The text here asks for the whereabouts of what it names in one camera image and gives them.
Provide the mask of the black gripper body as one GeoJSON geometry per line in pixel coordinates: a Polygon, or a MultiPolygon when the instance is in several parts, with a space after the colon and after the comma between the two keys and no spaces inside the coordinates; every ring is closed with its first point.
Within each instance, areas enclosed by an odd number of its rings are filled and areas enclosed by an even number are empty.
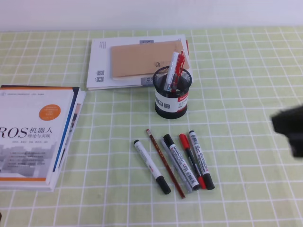
{"type": "Polygon", "coordinates": [[[271,116],[274,131],[287,137],[295,158],[303,157],[303,106],[282,110],[271,116]]]}

